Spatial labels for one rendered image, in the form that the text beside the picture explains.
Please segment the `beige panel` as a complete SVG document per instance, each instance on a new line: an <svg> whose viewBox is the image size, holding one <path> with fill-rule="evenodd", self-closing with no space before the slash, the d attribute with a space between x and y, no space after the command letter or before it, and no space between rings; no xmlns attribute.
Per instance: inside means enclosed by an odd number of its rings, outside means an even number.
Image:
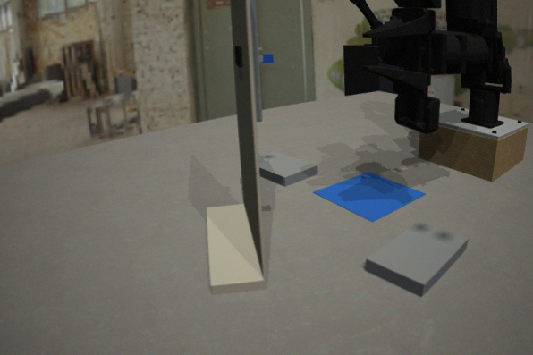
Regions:
<svg viewBox="0 0 533 355"><path fill-rule="evenodd" d="M257 122L263 121L256 0L231 0L243 204L207 207L211 294L267 289Z"/></svg>

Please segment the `blue square mat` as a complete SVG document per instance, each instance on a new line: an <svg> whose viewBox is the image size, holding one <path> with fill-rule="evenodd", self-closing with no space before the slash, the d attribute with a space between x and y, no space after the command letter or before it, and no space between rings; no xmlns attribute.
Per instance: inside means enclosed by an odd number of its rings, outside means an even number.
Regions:
<svg viewBox="0 0 533 355"><path fill-rule="evenodd" d="M425 195L371 172L312 192L370 222Z"/></svg>

